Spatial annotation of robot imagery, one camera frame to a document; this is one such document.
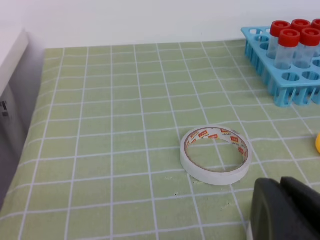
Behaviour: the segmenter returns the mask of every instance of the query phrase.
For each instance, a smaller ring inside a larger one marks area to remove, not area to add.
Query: tape roll
[[[215,172],[195,163],[187,149],[200,139],[221,139],[233,144],[243,157],[242,165],[233,171]],[[223,126],[206,125],[187,132],[180,145],[180,161],[184,169],[195,179],[211,185],[229,185],[242,179],[248,172],[252,161],[252,149],[248,141],[238,132]]]

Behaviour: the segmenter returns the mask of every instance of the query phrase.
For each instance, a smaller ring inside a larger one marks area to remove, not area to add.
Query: blue test tube rack
[[[243,27],[241,31],[246,38],[245,55],[262,76],[275,105],[288,107],[292,102],[309,105],[312,101],[320,105],[320,57],[314,57],[309,68],[292,64],[288,70],[277,69],[275,60],[267,57],[270,27]]]

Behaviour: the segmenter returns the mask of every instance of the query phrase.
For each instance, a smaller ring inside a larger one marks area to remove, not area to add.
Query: white tape
[[[196,164],[187,149],[200,139],[221,139],[233,144],[243,157],[242,165],[233,171],[215,172]],[[180,146],[180,161],[184,169],[195,179],[211,185],[229,185],[242,179],[248,172],[252,160],[252,150],[248,141],[238,132],[222,126],[206,125],[195,128],[184,135]]]

